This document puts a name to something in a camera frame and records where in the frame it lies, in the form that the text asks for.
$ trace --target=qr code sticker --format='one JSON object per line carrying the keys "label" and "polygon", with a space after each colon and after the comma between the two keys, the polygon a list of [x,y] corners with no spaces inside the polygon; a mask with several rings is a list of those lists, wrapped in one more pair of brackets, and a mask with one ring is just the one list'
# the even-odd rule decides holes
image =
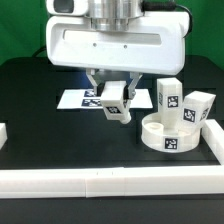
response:
{"label": "qr code sticker", "polygon": [[177,149],[178,139],[166,138],[165,139],[165,149]]}
{"label": "qr code sticker", "polygon": [[101,107],[101,103],[99,99],[84,99],[82,107]]}
{"label": "qr code sticker", "polygon": [[179,106],[178,96],[168,96],[167,97],[168,108],[176,108]]}
{"label": "qr code sticker", "polygon": [[94,93],[93,89],[89,89],[85,91],[84,97],[96,97],[96,94]]}
{"label": "qr code sticker", "polygon": [[189,122],[195,123],[195,118],[196,118],[196,111],[184,108],[184,117],[183,117],[183,119],[185,121],[189,121]]}

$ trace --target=white foam block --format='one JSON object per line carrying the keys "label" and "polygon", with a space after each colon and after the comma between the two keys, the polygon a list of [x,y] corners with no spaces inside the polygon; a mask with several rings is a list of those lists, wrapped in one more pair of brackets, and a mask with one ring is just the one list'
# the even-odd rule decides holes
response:
{"label": "white foam block", "polygon": [[194,91],[184,99],[178,130],[194,133],[203,127],[215,95]]}
{"label": "white foam block", "polygon": [[85,197],[85,177],[95,170],[0,171],[0,198]]}
{"label": "white foam block", "polygon": [[1,170],[0,198],[224,193],[224,166]]}
{"label": "white foam block", "polygon": [[175,128],[183,101],[182,83],[176,78],[157,80],[158,112],[165,128]]}
{"label": "white foam block", "polygon": [[0,150],[7,140],[6,126],[4,123],[0,123]]}
{"label": "white foam block", "polygon": [[124,196],[123,168],[98,170],[95,176],[86,178],[86,197]]}
{"label": "white foam block", "polygon": [[202,136],[221,165],[224,165],[224,131],[215,120],[206,120]]}
{"label": "white foam block", "polygon": [[125,196],[224,192],[223,171],[221,166],[125,169]]}
{"label": "white foam block", "polygon": [[[147,89],[136,89],[130,108],[152,108],[152,101]],[[57,109],[103,109],[100,97],[92,89],[65,90]]]}

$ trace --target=black table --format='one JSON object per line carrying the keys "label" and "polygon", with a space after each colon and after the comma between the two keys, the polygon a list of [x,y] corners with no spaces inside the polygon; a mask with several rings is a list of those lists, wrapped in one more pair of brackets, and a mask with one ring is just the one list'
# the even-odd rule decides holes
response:
{"label": "black table", "polygon": [[[57,110],[65,89],[91,88],[84,70],[53,66],[46,58],[18,58],[0,67],[0,122],[8,141],[0,169],[190,166],[219,164],[203,138],[181,154],[161,153],[141,142],[141,120],[157,111],[156,75],[148,88],[153,109],[132,109],[132,121],[107,121],[102,110]],[[176,76],[184,95],[217,95],[209,118],[224,125],[224,71],[210,60],[186,57]],[[95,199],[0,200],[4,223],[222,223],[224,195],[176,195]]]}

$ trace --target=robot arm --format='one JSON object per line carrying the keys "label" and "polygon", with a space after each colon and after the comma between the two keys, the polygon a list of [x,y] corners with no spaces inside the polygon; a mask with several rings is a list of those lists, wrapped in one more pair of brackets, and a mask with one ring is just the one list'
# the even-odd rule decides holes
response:
{"label": "robot arm", "polygon": [[[144,73],[176,75],[184,66],[190,17],[175,3],[142,0],[47,0],[48,57],[55,65],[82,67],[109,120],[130,121],[130,100]],[[98,74],[130,72],[132,82],[103,82]]]}

